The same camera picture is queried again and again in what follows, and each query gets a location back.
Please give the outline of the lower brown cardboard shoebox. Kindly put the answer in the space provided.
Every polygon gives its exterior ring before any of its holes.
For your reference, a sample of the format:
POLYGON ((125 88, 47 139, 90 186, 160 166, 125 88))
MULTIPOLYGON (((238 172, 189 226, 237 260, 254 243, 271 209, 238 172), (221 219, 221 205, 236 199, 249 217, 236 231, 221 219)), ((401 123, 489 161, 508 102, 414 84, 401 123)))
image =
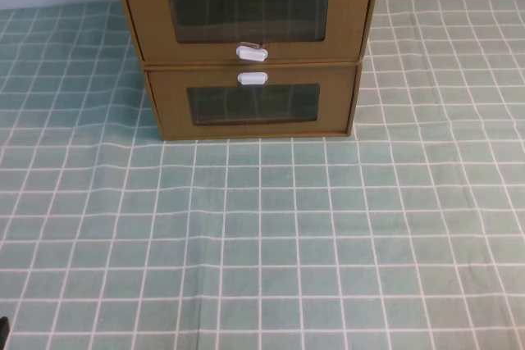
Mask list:
POLYGON ((361 63, 166 66, 145 72, 165 140, 348 136, 361 63), (242 72, 265 72, 243 86, 242 72))

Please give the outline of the cyan checkered tablecloth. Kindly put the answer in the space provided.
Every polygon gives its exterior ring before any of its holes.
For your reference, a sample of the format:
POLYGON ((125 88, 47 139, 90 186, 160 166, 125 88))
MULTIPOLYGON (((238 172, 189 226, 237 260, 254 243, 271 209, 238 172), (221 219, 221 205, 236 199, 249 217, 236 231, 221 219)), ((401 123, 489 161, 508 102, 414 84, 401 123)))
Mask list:
POLYGON ((117 2, 1 13, 8 349, 521 349, 524 2, 378 0, 348 138, 160 139, 117 2))

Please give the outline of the black object at edge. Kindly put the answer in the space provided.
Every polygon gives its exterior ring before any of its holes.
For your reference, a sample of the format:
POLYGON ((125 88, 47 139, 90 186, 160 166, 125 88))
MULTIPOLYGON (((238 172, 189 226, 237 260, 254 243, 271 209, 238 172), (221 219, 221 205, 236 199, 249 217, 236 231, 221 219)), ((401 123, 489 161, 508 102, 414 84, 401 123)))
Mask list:
POLYGON ((0 318, 0 350, 3 350, 6 346, 8 335, 10 332, 10 323, 7 316, 0 318))

